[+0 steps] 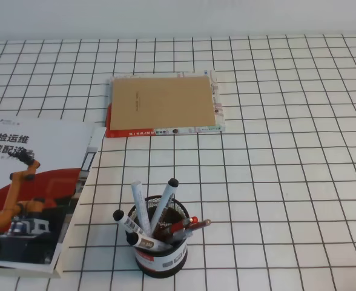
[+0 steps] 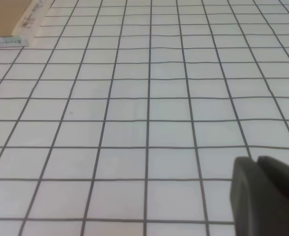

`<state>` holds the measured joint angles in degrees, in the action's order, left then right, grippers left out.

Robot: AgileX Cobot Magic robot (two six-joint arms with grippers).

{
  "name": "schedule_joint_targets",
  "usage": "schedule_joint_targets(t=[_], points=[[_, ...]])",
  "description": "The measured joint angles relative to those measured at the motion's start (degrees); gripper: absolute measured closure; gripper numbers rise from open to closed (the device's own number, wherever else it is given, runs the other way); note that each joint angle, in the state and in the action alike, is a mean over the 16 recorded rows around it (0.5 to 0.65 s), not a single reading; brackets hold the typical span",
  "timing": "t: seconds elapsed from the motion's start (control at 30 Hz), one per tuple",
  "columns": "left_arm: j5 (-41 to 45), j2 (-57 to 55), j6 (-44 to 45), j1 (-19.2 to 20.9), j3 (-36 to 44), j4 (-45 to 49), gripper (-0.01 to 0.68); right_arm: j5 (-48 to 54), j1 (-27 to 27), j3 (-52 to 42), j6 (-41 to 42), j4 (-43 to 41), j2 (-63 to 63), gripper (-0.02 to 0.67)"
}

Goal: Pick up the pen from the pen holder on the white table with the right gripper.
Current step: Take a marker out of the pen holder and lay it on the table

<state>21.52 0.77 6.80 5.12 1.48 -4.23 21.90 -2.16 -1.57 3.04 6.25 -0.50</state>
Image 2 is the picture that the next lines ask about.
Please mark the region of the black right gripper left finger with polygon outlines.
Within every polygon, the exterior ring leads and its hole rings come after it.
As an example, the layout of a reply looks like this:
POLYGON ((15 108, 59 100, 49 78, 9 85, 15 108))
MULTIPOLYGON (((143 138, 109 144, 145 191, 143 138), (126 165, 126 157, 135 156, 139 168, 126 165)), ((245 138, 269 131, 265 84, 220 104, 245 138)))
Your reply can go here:
POLYGON ((235 159, 230 201, 237 236, 289 236, 289 183, 273 183, 257 161, 235 159))

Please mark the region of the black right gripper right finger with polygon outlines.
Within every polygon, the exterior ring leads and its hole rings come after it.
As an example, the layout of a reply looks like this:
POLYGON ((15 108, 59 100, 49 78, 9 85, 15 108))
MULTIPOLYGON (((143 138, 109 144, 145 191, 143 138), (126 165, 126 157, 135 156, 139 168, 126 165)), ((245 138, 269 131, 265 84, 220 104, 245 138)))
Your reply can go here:
POLYGON ((257 163, 273 183, 289 183, 289 165, 270 156, 259 156, 257 163))

